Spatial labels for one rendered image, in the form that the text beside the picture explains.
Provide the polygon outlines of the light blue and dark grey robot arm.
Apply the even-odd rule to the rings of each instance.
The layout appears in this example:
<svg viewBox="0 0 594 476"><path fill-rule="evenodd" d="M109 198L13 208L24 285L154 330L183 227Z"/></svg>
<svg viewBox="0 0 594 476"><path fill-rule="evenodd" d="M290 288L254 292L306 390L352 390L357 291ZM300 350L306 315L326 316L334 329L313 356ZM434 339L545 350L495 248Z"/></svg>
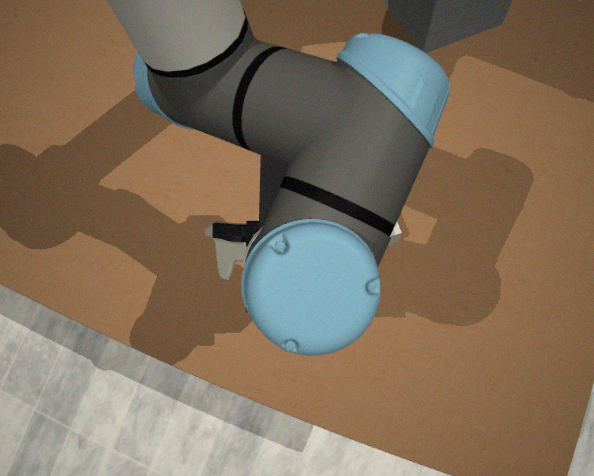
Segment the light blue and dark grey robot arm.
<svg viewBox="0 0 594 476"><path fill-rule="evenodd" d="M351 37L336 62L259 41L240 0L107 1L149 110L262 155L241 277L254 324L295 354L352 344L375 317L378 266L435 143L443 68L378 33Z"/></svg>

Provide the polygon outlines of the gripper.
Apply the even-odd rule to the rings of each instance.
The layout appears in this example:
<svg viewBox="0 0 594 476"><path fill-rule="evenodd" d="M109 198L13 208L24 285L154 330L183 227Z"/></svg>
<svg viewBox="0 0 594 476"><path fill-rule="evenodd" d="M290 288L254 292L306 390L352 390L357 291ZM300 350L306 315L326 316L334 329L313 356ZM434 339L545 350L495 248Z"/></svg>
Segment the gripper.
<svg viewBox="0 0 594 476"><path fill-rule="evenodd" d="M259 221L246 221L246 224L214 221L205 228L205 235L215 241L218 272L222 279L228 280L235 263L244 260L246 247L258 230Z"/></svg>

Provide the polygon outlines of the white power strip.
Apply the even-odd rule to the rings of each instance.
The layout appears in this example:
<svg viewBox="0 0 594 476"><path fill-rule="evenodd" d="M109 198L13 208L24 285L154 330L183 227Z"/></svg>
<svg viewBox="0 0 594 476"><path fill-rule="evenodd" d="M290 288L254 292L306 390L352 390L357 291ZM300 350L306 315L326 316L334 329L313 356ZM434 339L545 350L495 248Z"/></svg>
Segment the white power strip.
<svg viewBox="0 0 594 476"><path fill-rule="evenodd" d="M390 239L390 242L389 242L388 246L389 245L392 245L392 244L395 244L395 243L398 243L398 240L399 240L399 238L401 236L401 233L402 232L401 232L400 227L399 227L398 222L397 222L396 225L395 225L395 227L394 227L394 229L393 229L393 231L392 231L392 233L391 233L391 235L390 235L391 239Z"/></svg>

